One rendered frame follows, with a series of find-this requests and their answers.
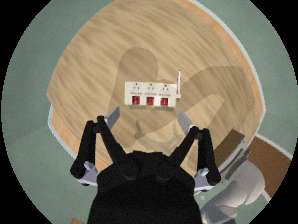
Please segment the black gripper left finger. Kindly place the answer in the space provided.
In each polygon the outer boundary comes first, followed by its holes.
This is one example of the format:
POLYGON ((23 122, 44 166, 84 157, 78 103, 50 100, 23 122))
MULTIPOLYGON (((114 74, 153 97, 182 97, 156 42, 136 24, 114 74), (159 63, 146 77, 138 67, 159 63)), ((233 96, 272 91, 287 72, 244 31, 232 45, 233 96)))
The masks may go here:
POLYGON ((139 176, 137 165, 128 157, 121 145, 117 143, 111 133, 111 128, 120 117, 119 106, 115 106, 105 116, 97 116, 97 122, 87 121, 76 157, 70 173, 84 186, 97 186, 98 170, 95 167, 96 134, 100 133, 105 147, 112 159, 116 162, 123 176, 134 181, 139 176), (107 124, 106 124, 107 123, 107 124))

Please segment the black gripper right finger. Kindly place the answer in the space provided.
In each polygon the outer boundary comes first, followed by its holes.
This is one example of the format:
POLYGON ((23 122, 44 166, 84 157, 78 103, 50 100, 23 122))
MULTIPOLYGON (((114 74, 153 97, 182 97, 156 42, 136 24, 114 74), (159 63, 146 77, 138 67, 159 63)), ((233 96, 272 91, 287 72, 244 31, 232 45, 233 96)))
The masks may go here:
POLYGON ((197 173, 194 176, 194 191, 201 190, 202 192, 207 192, 221 181, 221 175, 215 164, 210 131, 207 128, 200 130, 197 126, 194 126, 193 122, 182 110, 179 110, 177 121, 186 137, 181 144, 176 147, 172 154, 158 167, 156 171, 156 179, 160 182, 167 182, 178 166, 182 164, 196 139, 198 140, 198 161, 197 173))

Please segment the white power strip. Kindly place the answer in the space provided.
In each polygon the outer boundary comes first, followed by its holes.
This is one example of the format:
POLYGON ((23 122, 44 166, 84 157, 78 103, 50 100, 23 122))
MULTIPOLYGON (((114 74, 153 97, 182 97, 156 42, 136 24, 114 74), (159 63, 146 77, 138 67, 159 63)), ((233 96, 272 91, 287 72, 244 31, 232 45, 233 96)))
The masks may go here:
POLYGON ((180 74, 177 85, 150 82, 125 82, 125 104, 175 107, 180 94, 180 74))

